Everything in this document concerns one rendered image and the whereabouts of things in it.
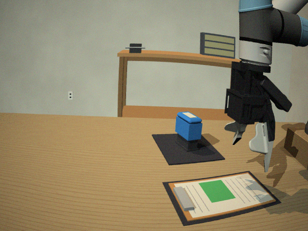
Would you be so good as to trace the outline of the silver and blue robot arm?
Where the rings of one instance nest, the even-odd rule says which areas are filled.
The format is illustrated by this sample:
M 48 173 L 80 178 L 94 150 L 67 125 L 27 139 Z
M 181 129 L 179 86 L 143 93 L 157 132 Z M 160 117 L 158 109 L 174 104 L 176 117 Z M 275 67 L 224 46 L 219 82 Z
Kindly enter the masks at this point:
M 307 3 L 308 0 L 239 0 L 242 63 L 271 65 L 273 42 L 307 46 L 308 20 L 297 14 Z M 289 112 L 292 103 L 265 75 L 260 86 L 278 109 Z

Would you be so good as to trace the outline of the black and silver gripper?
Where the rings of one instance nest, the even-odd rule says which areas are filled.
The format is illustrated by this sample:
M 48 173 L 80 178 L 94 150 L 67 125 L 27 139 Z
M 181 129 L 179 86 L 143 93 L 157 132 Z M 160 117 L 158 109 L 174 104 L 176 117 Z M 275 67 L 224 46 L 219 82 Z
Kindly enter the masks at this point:
M 249 141 L 249 148 L 253 152 L 265 155 L 265 172 L 268 172 L 269 169 L 275 140 L 275 117 L 270 96 L 260 86 L 260 82 L 263 78 L 263 72 L 270 73 L 270 68 L 271 66 L 232 61 L 231 89 L 226 90 L 224 112 L 235 120 L 224 127 L 227 131 L 235 132 L 233 145 L 242 138 L 247 125 L 259 122 L 255 126 L 255 137 Z

